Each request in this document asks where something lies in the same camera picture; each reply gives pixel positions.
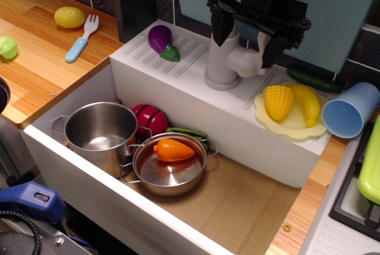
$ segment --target green cucumber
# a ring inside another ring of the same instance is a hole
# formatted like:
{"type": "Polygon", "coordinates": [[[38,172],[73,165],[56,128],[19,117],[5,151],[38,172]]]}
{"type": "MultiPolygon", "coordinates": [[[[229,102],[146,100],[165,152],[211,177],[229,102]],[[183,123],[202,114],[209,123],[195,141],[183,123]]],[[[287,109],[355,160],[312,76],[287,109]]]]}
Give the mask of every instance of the green cucumber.
{"type": "Polygon", "coordinates": [[[294,80],[317,90],[329,93],[340,93],[343,90],[343,86],[333,80],[295,65],[289,66],[287,73],[294,80]]]}
{"type": "Polygon", "coordinates": [[[193,129],[185,129],[184,127],[169,127],[167,128],[166,132],[181,132],[181,133],[187,133],[188,135],[191,135],[191,136],[199,136],[201,138],[207,137],[207,135],[202,132],[199,132],[193,129]]]}

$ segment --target purple eggplant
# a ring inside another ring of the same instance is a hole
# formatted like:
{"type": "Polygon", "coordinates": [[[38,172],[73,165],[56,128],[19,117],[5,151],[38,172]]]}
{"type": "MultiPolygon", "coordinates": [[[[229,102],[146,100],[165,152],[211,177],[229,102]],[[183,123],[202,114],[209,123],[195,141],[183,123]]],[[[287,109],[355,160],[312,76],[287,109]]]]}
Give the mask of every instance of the purple eggplant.
{"type": "Polygon", "coordinates": [[[157,25],[148,33],[149,45],[160,54],[162,58],[170,61],[179,61],[179,53],[172,46],[172,32],[165,25],[157,25]]]}

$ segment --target cardboard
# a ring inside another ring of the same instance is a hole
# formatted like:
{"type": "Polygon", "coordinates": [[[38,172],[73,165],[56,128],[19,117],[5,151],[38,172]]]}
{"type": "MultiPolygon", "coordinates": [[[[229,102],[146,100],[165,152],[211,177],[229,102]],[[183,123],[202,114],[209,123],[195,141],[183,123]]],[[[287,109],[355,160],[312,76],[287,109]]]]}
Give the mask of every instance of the cardboard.
{"type": "Polygon", "coordinates": [[[222,155],[207,161],[199,185],[182,196],[156,196],[141,183],[125,184],[239,255],[265,254],[299,193],[222,155]]]}

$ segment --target stove grate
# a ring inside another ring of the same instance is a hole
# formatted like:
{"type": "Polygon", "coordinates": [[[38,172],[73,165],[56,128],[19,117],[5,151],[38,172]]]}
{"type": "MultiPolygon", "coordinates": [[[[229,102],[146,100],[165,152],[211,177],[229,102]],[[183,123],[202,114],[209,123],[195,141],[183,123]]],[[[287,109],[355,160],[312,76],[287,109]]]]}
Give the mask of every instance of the stove grate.
{"type": "Polygon", "coordinates": [[[363,131],[360,144],[353,158],[350,169],[332,206],[329,216],[354,230],[380,241],[380,206],[368,200],[369,208],[365,218],[360,218],[342,208],[342,203],[353,177],[357,177],[362,168],[366,144],[371,136],[373,123],[368,123],[363,131]]]}

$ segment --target screw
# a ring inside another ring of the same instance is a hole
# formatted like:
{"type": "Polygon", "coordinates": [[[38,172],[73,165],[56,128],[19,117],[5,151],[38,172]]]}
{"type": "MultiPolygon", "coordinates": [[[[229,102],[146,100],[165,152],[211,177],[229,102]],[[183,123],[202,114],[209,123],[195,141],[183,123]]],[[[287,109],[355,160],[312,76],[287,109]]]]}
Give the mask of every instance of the screw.
{"type": "Polygon", "coordinates": [[[292,227],[291,227],[289,224],[285,224],[285,225],[283,226],[283,230],[286,231],[286,232],[289,232],[289,231],[292,230],[292,227]]]}
{"type": "Polygon", "coordinates": [[[56,246],[61,246],[63,243],[64,243],[64,238],[63,237],[57,237],[54,240],[54,245],[56,245],[56,246]]]}

